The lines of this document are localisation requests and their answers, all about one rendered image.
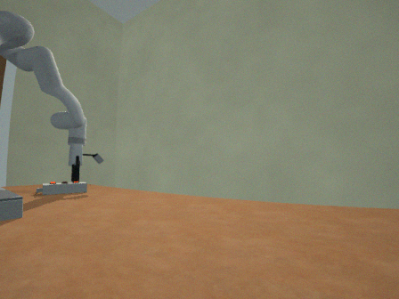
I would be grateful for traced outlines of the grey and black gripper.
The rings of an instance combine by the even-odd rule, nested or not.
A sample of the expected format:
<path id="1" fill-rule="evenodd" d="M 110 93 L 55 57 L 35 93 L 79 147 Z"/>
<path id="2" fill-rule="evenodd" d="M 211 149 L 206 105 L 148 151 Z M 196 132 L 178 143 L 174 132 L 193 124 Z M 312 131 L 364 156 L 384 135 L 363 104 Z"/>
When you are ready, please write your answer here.
<path id="1" fill-rule="evenodd" d="M 85 144 L 68 143 L 68 145 L 70 145 L 70 147 L 69 147 L 69 166 L 72 166 L 72 169 L 73 169 L 73 171 L 71 173 L 71 181 L 79 182 L 79 167 L 82 166 L 83 146 L 85 146 Z"/>

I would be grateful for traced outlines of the white power strip panel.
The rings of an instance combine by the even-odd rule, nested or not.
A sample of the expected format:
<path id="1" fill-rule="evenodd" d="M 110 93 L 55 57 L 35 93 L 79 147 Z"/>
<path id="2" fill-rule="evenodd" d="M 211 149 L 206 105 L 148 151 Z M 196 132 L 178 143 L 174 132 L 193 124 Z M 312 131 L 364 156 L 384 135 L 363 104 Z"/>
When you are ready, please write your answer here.
<path id="1" fill-rule="evenodd" d="M 51 182 L 43 184 L 43 188 L 37 188 L 37 193 L 43 192 L 43 195 L 87 192 L 86 182 Z"/>

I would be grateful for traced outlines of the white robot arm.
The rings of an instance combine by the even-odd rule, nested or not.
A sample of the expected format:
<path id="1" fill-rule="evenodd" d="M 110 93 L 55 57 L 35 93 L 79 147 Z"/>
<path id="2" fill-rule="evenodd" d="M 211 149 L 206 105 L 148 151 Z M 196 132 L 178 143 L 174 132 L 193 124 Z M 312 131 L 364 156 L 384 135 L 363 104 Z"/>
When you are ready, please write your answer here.
<path id="1" fill-rule="evenodd" d="M 43 46 L 22 47 L 33 36 L 28 20 L 14 12 L 0 11 L 0 55 L 19 69 L 34 71 L 40 89 L 59 99 L 68 110 L 52 114 L 51 124 L 69 130 L 68 143 L 86 144 L 86 118 L 77 98 L 63 85 L 52 52 Z"/>

